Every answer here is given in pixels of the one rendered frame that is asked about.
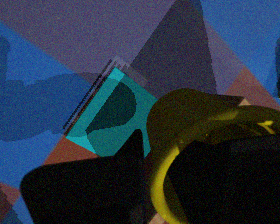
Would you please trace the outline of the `tan flat bar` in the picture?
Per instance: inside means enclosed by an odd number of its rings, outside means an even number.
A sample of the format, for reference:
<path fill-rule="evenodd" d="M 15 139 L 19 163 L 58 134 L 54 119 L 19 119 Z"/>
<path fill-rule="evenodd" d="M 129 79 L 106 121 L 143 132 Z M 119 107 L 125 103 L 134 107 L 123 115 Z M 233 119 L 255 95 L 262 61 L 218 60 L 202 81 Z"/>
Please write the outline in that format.
<path fill-rule="evenodd" d="M 241 105 L 251 105 L 245 97 L 242 96 L 230 96 L 230 95 L 218 95 L 218 94 L 211 94 L 217 99 L 220 99 L 224 102 L 227 102 L 233 106 L 241 106 Z M 150 195 L 149 195 L 149 177 L 145 181 L 146 186 L 146 211 L 147 211 L 147 224 L 163 224 L 165 221 L 156 211 L 154 208 Z"/>

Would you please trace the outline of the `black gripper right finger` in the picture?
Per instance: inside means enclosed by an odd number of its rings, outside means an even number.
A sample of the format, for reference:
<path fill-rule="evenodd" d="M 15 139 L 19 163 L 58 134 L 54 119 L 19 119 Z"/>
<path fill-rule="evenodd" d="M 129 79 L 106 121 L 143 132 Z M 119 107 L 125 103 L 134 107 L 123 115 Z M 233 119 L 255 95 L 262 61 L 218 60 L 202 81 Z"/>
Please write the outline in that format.
<path fill-rule="evenodd" d="M 215 145 L 194 140 L 167 174 L 189 224 L 229 224 L 238 171 L 279 161 L 280 133 Z"/>

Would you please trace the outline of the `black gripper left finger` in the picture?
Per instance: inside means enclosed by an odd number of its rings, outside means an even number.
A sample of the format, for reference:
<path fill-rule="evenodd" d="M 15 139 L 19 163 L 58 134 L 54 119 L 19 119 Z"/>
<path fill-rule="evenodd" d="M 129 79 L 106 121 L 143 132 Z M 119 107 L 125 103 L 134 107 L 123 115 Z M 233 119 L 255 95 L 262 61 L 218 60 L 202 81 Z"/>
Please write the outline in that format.
<path fill-rule="evenodd" d="M 39 166 L 19 184 L 33 224 L 45 216 L 125 203 L 131 224 L 147 224 L 143 134 L 113 155 Z"/>

